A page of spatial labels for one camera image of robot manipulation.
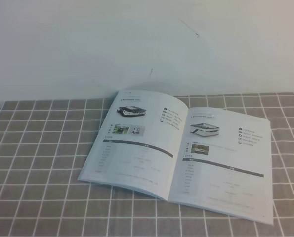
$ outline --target brochure page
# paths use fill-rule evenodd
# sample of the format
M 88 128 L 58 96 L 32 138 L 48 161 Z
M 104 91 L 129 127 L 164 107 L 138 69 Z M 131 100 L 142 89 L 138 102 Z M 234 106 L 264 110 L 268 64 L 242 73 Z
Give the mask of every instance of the brochure page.
M 169 95 L 120 91 L 79 179 L 167 200 L 187 113 L 187 106 Z
M 168 201 L 273 224 L 270 122 L 191 108 Z

